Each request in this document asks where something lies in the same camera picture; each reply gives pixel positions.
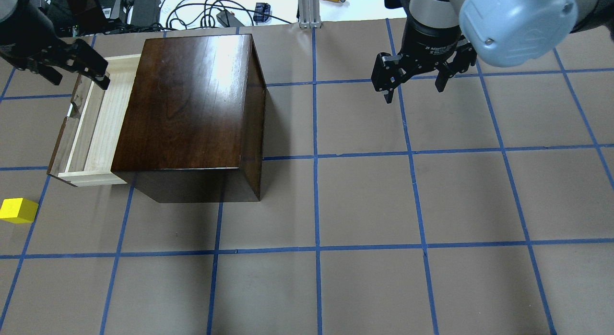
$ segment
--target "black power supply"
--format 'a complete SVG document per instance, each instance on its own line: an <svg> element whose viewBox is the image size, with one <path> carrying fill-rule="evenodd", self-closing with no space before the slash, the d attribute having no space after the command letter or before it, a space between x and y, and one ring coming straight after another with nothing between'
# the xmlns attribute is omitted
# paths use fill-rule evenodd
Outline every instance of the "black power supply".
<svg viewBox="0 0 614 335"><path fill-rule="evenodd" d="M47 18L53 23L55 34L59 37L76 36L79 33L77 19L71 12L67 0L51 0Z"/></svg>
<svg viewBox="0 0 614 335"><path fill-rule="evenodd" d="M132 17L130 24L134 26L151 26L160 21L160 0L130 0Z"/></svg>
<svg viewBox="0 0 614 335"><path fill-rule="evenodd" d="M98 0L98 2L107 19L119 19L122 23L127 22L128 0Z"/></svg>

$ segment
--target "wooden drawer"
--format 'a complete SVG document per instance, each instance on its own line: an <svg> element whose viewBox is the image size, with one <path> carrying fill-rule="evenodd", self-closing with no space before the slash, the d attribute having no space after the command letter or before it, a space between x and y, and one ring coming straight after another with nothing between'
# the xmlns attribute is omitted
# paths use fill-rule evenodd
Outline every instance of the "wooden drawer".
<svg viewBox="0 0 614 335"><path fill-rule="evenodd" d="M69 116L59 131L47 173L73 186L125 184L111 173L123 117L141 55L107 58L112 79L102 90L79 76Z"/></svg>
<svg viewBox="0 0 614 335"><path fill-rule="evenodd" d="M266 86L251 35L152 38L80 77L48 173L161 202L260 199Z"/></svg>

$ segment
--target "blue tape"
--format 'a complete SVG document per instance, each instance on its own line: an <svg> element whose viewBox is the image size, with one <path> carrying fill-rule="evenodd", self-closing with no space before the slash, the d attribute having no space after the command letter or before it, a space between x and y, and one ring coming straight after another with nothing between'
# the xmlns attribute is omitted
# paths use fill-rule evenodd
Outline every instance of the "blue tape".
<svg viewBox="0 0 614 335"><path fill-rule="evenodd" d="M553 145L551 147L506 147L506 151L539 151L539 150L564 150L564 149L590 149L593 145L580 144L580 145Z"/></svg>
<svg viewBox="0 0 614 335"><path fill-rule="evenodd" d="M23 100L23 99L48 99L53 97L71 97L72 94L53 94L53 95L26 95L26 96L7 96L5 100Z"/></svg>
<svg viewBox="0 0 614 335"><path fill-rule="evenodd" d="M52 258L101 258L114 257L113 252L85 252L85 253L31 253L25 259L52 259Z"/></svg>
<svg viewBox="0 0 614 335"><path fill-rule="evenodd" d="M346 153L346 154L320 154L318 158L336 158L336 157L367 157L367 156L403 156L407 155L406 151L389 151L381 153Z"/></svg>
<svg viewBox="0 0 614 335"><path fill-rule="evenodd" d="M220 203L217 206L217 225L215 226L215 252L220 249L220 237L222 235L222 215L224 214L224 191L222 191ZM213 268L211 270L211 289L209 292L209 313L207 319L207 335L211 335L213 329L213 307L215 305L215 287L217 286L217 262L219 254L213 255Z"/></svg>
<svg viewBox="0 0 614 335"><path fill-rule="evenodd" d="M30 245L30 239L32 239L32 233L35 230L36 221L38 219L38 215L40 213L40 209L42 208L43 201L45 200L45 195L47 193L47 188L49 186L49 179L51 177L47 176L45 179L45 184L42 187L42 191L40 193L39 198L39 207L36 210L35 220L30 225L30 230L28 231L28 236L26 237L26 241L24 243L24 249L22 249L22 254L19 256L19 261L17 263L17 269L15 270L15 275L13 276L13 282L11 282L11 287L9 288L9 294L7 294L6 302L4 302L4 308L2 309L2 316L0 316L0 330L2 330L2 325L4 324L4 320L6 318L6 313L9 310L9 304L11 303L11 298L13 298L13 292L15 292L15 285L17 285L17 279L19 278L19 273L22 271L22 265L24 264L24 258L26 256L26 252Z"/></svg>
<svg viewBox="0 0 614 335"><path fill-rule="evenodd" d="M206 254L215 254L215 250L122 252L120 257L202 256Z"/></svg>
<svg viewBox="0 0 614 335"><path fill-rule="evenodd" d="M422 244L382 244L382 245L333 245L320 247L321 251L360 251L360 250L408 250L421 249Z"/></svg>
<svg viewBox="0 0 614 335"><path fill-rule="evenodd" d="M561 74L559 70L552 71L522 71L522 72L490 72L483 73L484 77L497 77L502 75L549 75L549 74Z"/></svg>
<svg viewBox="0 0 614 335"><path fill-rule="evenodd" d="M341 79L333 81L314 81L317 84L337 84L337 83L366 83L370 82L370 79Z"/></svg>
<svg viewBox="0 0 614 335"><path fill-rule="evenodd" d="M9 89L9 84L11 84L11 79L13 79L13 75L15 74L16 68L11 70L11 74L9 75L9 79L6 80L6 84L4 84L4 89L2 90L2 95L0 95L0 101L4 99L4 95L6 95L6 91Z"/></svg>
<svg viewBox="0 0 614 335"><path fill-rule="evenodd" d="M121 230L119 232L119 239L117 240L117 249L114 254L113 269L111 270L111 276L109 281L109 289L107 290L107 298L105 299L105 309L103 310L103 319L100 324L100 335L105 333L107 326L107 316L109 315L109 306L111 303L111 296L113 294L113 286L115 285L115 277L117 274L117 265L119 265L119 259L121 254L121 246L123 245L123 236L126 232L126 224L128 223L128 216L130 214L130 206L132 204L132 195L134 194L134 186L130 186L128 193L128 199L126 201L126 209L123 213L123 221L121 222Z"/></svg>
<svg viewBox="0 0 614 335"><path fill-rule="evenodd" d="M533 253L533 247L531 246L531 238L529 237L529 230L527 229L527 223L524 219L524 213L522 212L522 206L520 205L520 197L518 197L518 190L516 189L516 183L514 182L514 176L511 173L511 167L509 166L509 160L507 157L504 141L501 136L501 131L498 127L497 118L495 116L495 112L493 109L493 103L491 102L491 97L486 87L484 75L482 74L482 68L480 67L480 62L479 61L476 62L475 65L478 68L478 74L480 75L480 83L482 83L482 90L484 92L485 100L488 105L488 111L490 112L491 119L493 120L495 133L497 134L498 144L501 149L501 154L503 156L505 169L507 171L509 184L511 186L511 191L514 195L514 200L516 202L516 210L518 211L518 217L520 218L520 225L522 226L522 232L524 233L524 239L526 241L527 248L529 250L529 258L531 259L531 265L533 266L533 273L535 274L535 280L537 281L537 288L539 290L540 297L542 298L542 305L544 308L544 312L546 313L546 320L548 321L548 328L550 328L550 333L552 335L555 335L556 334L555 325L552 320L552 315L550 313L550 307L548 306L548 300L546 299L546 293L544 292L544 289L543 289L542 278L539 272L539 267L537 267L537 261L535 260L535 254Z"/></svg>
<svg viewBox="0 0 614 335"><path fill-rule="evenodd" d="M278 161L278 160L310 160L313 155L294 155L294 156L266 156L263 161Z"/></svg>
<svg viewBox="0 0 614 335"><path fill-rule="evenodd" d="M286 82L286 83L269 83L267 86L290 86L290 85L307 85L313 84L312 81L309 82Z"/></svg>
<svg viewBox="0 0 614 335"><path fill-rule="evenodd" d="M318 191L318 69L316 68L316 29L311 29L311 70L313 110L313 204L314 232L316 235L316 306L318 309L318 335L322 335L322 265L320 264L320 201Z"/></svg>
<svg viewBox="0 0 614 335"><path fill-rule="evenodd" d="M569 91L572 94L572 97L574 98L574 102L576 104L576 107L578 108L578 112L582 116L582 121L584 121L584 125L586 126L586 129L588 130L588 134L590 136L590 139L592 140L592 144L595 147L595 149L597 151L597 154L599 155L599 159L601 160L601 164L603 165L603 170L605 171L605 175L607 176L607 178L608 178L608 180L610 182L610 187L612 187L612 189L614 190L614 178L612 177L612 173L610 171L610 167L608 167L608 164L605 161L605 156L603 156L603 152L601 151L601 148L599 147L599 143L597 142L597 138L596 138L594 132L592 131L592 128L590 127L590 123L588 122L588 118L586 117L586 114L585 114L584 110L582 109L582 105L579 103L578 96L575 94L574 87L572 86L572 82L569 79L569 76L567 74L567 71L565 70L565 67L563 66L563 62L561 60L561 57L559 56L559 53L556 51L556 48L554 49L554 51L555 51L556 61L559 63L559 67L561 68L561 71L563 72L563 77L565 78L565 82L567 83L567 87L569 88Z"/></svg>
<svg viewBox="0 0 614 335"><path fill-rule="evenodd" d="M565 69L566 73L580 73L580 72L612 72L614 71L614 68L603 68L603 69L581 69L581 70L567 70Z"/></svg>
<svg viewBox="0 0 614 335"><path fill-rule="evenodd" d="M574 245L614 243L614 238L594 239L542 239L531 240L531 245ZM428 243L428 248L478 248L478 247L515 247L527 245L526 241L469 241L454 243ZM252 249L223 250L188 250L188 251L143 251L121 252L120 257L164 257L164 256L212 256L215 254L259 254L277 252L316 252L316 251L367 251L367 250L409 250L422 249L422 244L375 244L375 245L329 245L320 247L277 247ZM114 257L113 252L85 253L37 253L26 254L24 259L56 259L56 258L102 258ZM18 259L18 254L0 255L0 259Z"/></svg>
<svg viewBox="0 0 614 335"><path fill-rule="evenodd" d="M482 248L517 247L527 245L526 241L484 241L480 243L430 243L428 248Z"/></svg>
<svg viewBox="0 0 614 335"><path fill-rule="evenodd" d="M47 166L0 167L0 171L46 171Z"/></svg>
<svg viewBox="0 0 614 335"><path fill-rule="evenodd" d="M532 240L533 245L572 245L614 243L614 238Z"/></svg>
<svg viewBox="0 0 614 335"><path fill-rule="evenodd" d="M390 20L386 18L386 28L388 29L388 38L390 39L390 49L393 54L396 54L394 48L394 40L392 38L392 29L390 28ZM407 146L409 162L410 162L410 175L412 176L412 187L414 192L414 202L416 203L416 214L418 220L418 227L420 230L420 243L423 250L424 261L424 273L426 278L427 292L428 292L428 304L430 307L430 315L433 324L433 333L439 335L439 325L437 323L437 311L435 307L435 297L433 294L433 284L430 276L430 264L428 263L428 246L426 241L426 235L424 233L424 222L422 215L422 208L420 206L420 197L418 193L418 186L416 180L416 169L414 168L414 157L412 153L412 143L410 141L410 134L407 129L407 118L405 116L405 103L403 101L403 91L398 88L399 91L399 106L401 106L401 119L403 120L403 134L405 134L405 144Z"/></svg>
<svg viewBox="0 0 614 335"><path fill-rule="evenodd" d="M499 148L475 148L475 149L441 149L441 150L423 150L414 151L414 155L423 154L456 154L456 153L487 153L491 151L501 151Z"/></svg>

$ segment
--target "brown paper floor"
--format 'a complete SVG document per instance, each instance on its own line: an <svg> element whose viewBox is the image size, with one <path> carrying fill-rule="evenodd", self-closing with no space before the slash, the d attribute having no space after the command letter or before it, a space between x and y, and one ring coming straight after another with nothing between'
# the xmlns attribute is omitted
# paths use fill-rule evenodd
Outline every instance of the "brown paper floor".
<svg viewBox="0 0 614 335"><path fill-rule="evenodd" d="M260 203L48 178L75 76L0 63L0 199L41 202L33 225L0 221L0 334L614 333L607 31L482 63L442 94L417 77L386 105L368 78L403 23L165 35L254 35L270 93Z"/></svg>

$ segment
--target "yellow block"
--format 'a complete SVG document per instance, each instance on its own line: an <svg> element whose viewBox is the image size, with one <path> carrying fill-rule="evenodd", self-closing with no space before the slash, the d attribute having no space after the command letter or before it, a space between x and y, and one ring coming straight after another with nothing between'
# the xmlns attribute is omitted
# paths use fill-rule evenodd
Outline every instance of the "yellow block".
<svg viewBox="0 0 614 335"><path fill-rule="evenodd" d="M0 220L14 224L32 223L37 209L38 203L28 199L5 199L0 208Z"/></svg>

